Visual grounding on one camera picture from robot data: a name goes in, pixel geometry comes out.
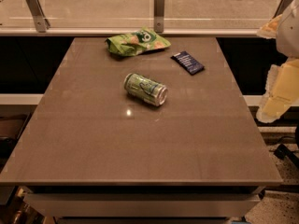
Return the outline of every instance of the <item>green soda can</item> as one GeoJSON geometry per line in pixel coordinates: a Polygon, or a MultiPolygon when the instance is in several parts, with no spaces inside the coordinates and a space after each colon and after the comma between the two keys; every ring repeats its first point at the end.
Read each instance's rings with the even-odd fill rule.
{"type": "Polygon", "coordinates": [[[130,73],[125,78],[124,89],[133,96],[155,106],[162,105],[168,93],[165,85],[134,73],[130,73]]]}

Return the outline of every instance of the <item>table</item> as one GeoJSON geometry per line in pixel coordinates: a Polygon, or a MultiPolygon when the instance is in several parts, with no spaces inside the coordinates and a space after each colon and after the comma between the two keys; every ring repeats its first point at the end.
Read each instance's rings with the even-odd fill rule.
{"type": "Polygon", "coordinates": [[[238,217],[281,178],[215,38],[119,58],[104,37],[75,38],[13,155],[2,185],[56,217],[238,217]],[[190,76],[170,57],[205,66],[190,76]],[[160,107],[123,88],[129,73],[169,89],[160,107]]]}

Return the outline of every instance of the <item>green chip bag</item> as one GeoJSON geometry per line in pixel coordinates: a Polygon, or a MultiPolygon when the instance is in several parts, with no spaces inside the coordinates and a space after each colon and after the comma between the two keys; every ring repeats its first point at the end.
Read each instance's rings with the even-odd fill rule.
{"type": "Polygon", "coordinates": [[[141,30],[125,35],[116,35],[106,40],[108,50],[120,56],[136,56],[149,50],[168,48],[171,44],[153,30],[141,30]]]}

